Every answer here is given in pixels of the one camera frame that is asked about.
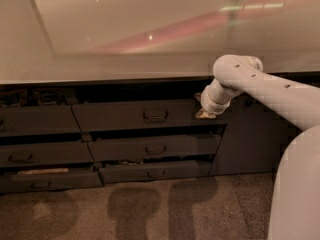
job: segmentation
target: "robotic arm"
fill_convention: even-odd
[[[278,168],[269,240],[320,237],[320,89],[262,72],[250,56],[225,55],[213,66],[215,79],[201,94],[207,117],[222,114],[232,98],[247,92],[299,127]]]

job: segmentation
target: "drawer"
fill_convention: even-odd
[[[80,132],[71,106],[0,108],[0,137]]]
[[[95,161],[215,154],[219,135],[172,135],[98,140],[89,143]]]
[[[104,183],[112,183],[207,176],[210,167],[210,162],[190,160],[138,165],[106,165],[99,169],[99,173]]]
[[[0,147],[0,167],[92,162],[86,143],[62,142]]]
[[[73,169],[64,173],[35,175],[5,174],[0,176],[0,193],[63,190],[100,187],[98,172],[91,168]]]
[[[74,105],[82,131],[104,131],[217,124],[195,118],[195,99],[109,102]]]

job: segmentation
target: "dark gray drawer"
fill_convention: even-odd
[[[45,191],[102,186],[98,172],[90,168],[65,173],[0,176],[0,193]]]
[[[0,137],[79,131],[71,106],[0,108]]]
[[[73,111],[82,131],[143,129],[217,124],[199,120],[195,99],[109,102],[74,105]]]
[[[61,142],[0,147],[0,167],[92,162],[86,143]]]
[[[91,142],[89,148],[95,161],[151,159],[215,154],[220,139],[212,134],[109,139]]]
[[[104,183],[207,176],[211,163],[179,161],[138,165],[106,165],[99,170]]]

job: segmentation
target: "speckled floor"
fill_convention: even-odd
[[[266,239],[272,192],[265,173],[8,194],[0,238]]]

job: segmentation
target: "concrete floor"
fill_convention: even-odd
[[[266,239],[272,192],[265,173],[8,194],[0,238]]]

